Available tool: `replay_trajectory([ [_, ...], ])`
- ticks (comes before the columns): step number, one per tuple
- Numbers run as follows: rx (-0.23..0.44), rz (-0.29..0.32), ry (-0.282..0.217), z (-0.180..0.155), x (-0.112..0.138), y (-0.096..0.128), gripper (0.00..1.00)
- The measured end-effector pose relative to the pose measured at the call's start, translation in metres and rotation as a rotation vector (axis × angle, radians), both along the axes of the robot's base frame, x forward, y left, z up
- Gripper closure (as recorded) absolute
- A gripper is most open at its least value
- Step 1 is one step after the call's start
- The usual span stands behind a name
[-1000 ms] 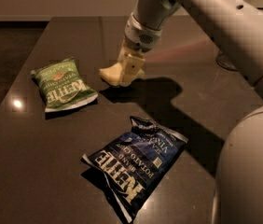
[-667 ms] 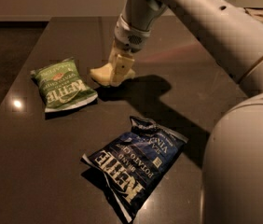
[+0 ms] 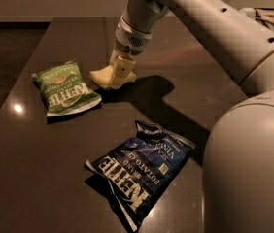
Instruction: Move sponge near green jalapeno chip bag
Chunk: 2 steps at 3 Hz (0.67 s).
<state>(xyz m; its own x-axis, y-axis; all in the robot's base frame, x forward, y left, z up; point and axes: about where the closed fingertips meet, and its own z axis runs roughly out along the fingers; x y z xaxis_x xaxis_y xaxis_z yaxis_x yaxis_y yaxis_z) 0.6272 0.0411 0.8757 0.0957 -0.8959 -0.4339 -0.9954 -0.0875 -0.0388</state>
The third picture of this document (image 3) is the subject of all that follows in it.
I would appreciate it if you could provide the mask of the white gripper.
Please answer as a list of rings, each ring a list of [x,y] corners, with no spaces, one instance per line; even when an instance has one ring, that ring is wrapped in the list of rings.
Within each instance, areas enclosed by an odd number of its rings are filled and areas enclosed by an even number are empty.
[[[121,17],[115,31],[109,64],[113,65],[111,87],[122,87],[126,83],[135,82],[132,58],[121,56],[121,53],[138,55],[142,53],[153,36],[152,26],[141,21],[127,21]]]

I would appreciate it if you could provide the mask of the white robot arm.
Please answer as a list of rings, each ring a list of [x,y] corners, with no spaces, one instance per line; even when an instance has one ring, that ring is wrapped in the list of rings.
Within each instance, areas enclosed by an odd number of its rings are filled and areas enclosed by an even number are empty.
[[[274,32],[221,0],[129,0],[117,50],[149,41],[169,10],[248,99],[213,127],[203,160],[203,233],[274,233]]]

